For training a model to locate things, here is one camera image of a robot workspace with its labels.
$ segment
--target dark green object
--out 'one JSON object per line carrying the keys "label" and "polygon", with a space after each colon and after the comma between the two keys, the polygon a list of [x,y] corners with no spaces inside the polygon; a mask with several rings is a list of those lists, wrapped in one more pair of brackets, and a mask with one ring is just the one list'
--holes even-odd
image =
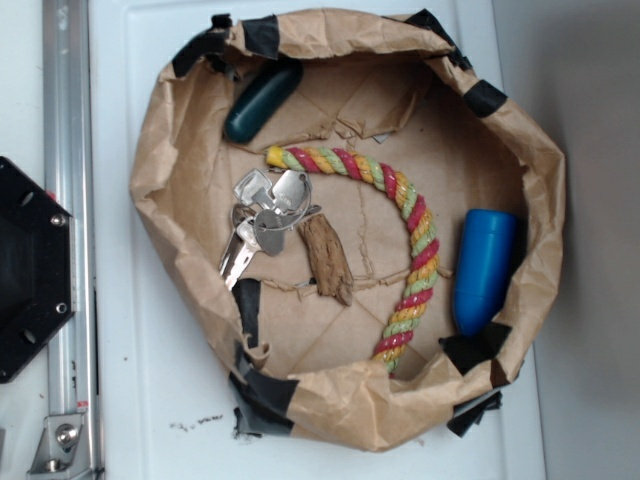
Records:
{"label": "dark green object", "polygon": [[249,143],[302,80],[302,62],[279,60],[268,65],[233,106],[224,133],[233,143]]}

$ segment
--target paper bag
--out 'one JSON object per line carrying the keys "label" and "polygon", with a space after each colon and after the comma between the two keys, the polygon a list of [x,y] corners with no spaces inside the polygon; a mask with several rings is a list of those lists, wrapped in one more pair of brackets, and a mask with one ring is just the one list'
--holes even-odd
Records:
{"label": "paper bag", "polygon": [[[303,62],[301,84],[248,145],[230,144],[223,123],[234,99],[278,57]],[[371,138],[388,132],[383,143]],[[310,175],[313,201],[353,273],[350,307],[317,294],[295,232],[281,255],[258,253],[233,293],[225,287],[218,264],[231,234],[233,186],[266,168],[266,147],[293,144],[384,162],[433,212],[442,275],[394,376],[371,357],[405,287],[409,233],[373,186]],[[160,73],[130,187],[159,257],[230,372],[240,429],[392,448],[513,382],[556,297],[564,157],[513,101],[475,76],[426,11],[400,21],[307,10],[236,26],[214,17]],[[466,339],[454,329],[450,273],[470,208],[511,212],[527,236],[504,308]]]}

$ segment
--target metal rail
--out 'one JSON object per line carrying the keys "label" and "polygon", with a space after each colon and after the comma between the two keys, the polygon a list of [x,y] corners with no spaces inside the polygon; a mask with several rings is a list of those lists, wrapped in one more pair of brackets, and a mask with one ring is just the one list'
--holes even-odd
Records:
{"label": "metal rail", "polygon": [[76,313],[49,343],[49,414],[82,417],[88,465],[76,465],[73,479],[95,478],[102,466],[88,25],[87,0],[43,0],[45,185],[73,215],[75,227]]}

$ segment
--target colorful rope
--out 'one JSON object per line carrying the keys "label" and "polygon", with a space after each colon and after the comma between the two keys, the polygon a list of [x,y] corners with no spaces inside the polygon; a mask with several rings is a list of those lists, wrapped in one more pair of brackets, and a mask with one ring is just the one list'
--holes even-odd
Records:
{"label": "colorful rope", "polygon": [[431,211],[422,195],[402,172],[389,165],[378,163],[373,158],[341,148],[287,148],[270,147],[267,151],[268,165],[307,171],[310,173],[338,173],[354,180],[362,180],[386,192],[401,211],[402,218],[411,234],[411,272],[402,300],[396,305],[382,334],[382,340],[374,350],[373,358],[382,360],[389,373],[398,366],[399,358],[413,338],[413,331],[433,295],[433,286],[438,279],[438,247],[436,228]]}

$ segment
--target brown paper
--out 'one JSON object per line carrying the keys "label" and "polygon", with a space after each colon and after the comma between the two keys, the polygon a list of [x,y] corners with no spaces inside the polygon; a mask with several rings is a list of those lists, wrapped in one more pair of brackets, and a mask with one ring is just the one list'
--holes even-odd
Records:
{"label": "brown paper", "polygon": [[[436,284],[396,379],[368,360],[411,261],[395,204],[371,185],[311,175],[313,202],[338,233],[353,273],[352,306],[298,286],[312,274],[295,234],[287,235],[283,254],[257,254],[245,271],[263,282],[261,346],[249,357],[265,375],[299,380],[287,412],[294,434],[385,450],[448,420],[455,405],[493,384],[515,380],[557,293],[564,158],[510,100],[476,118],[461,95],[478,79],[449,61],[451,47],[431,31],[332,9],[283,15],[278,23],[280,51],[304,60],[304,79],[256,139],[240,149],[222,136],[244,84],[234,85],[205,61],[180,79],[169,65],[153,91],[131,178],[136,207],[167,271],[229,370],[236,370],[236,345],[248,347],[217,265],[231,233],[232,188],[251,168],[265,166],[252,151],[292,141],[354,148],[402,171],[434,212],[444,269],[455,269],[468,209],[528,219],[526,258],[494,319],[513,330],[494,362],[464,376],[438,345],[455,333],[455,277]],[[228,42],[228,58],[242,56],[246,71],[252,60],[264,61],[245,50],[241,25]],[[383,144],[367,138],[391,131]]]}

